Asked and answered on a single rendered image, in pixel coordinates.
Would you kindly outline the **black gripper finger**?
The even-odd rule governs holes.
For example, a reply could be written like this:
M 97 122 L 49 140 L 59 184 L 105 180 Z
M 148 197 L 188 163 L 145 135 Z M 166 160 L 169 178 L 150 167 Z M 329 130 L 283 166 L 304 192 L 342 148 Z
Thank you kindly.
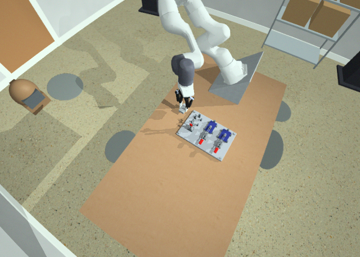
M 188 108 L 190 108 L 190 106 L 192 105 L 192 102 L 194 100 L 194 97 L 190 97 L 190 102 L 188 99 L 186 99 L 186 97 L 184 97 L 185 103 L 186 103 L 186 107 L 185 107 L 185 112 L 188 110 Z
M 182 98 L 182 96 L 179 95 L 178 91 L 179 91 L 179 90 L 177 89 L 177 90 L 175 91 L 175 93 L 176 93 L 177 102 L 179 102 L 179 108 L 181 108 L 183 98 Z

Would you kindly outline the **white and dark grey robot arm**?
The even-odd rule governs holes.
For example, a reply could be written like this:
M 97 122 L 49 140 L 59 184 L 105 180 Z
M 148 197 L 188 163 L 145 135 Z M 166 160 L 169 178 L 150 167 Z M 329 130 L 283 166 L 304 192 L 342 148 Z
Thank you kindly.
M 194 27 L 206 30 L 196 40 L 188 23 L 183 21 L 178 12 L 178 7 L 182 4 Z M 171 60 L 172 70 L 178 75 L 178 88 L 183 97 L 194 96 L 194 72 L 204 63 L 201 53 L 213 58 L 224 83 L 228 85 L 237 83 L 248 74 L 247 64 L 232 58 L 228 49 L 218 47 L 230 37 L 230 29 L 226 24 L 211 18 L 201 0 L 158 0 L 158 9 L 163 28 L 169 33 L 184 37 L 191 50 L 175 55 Z

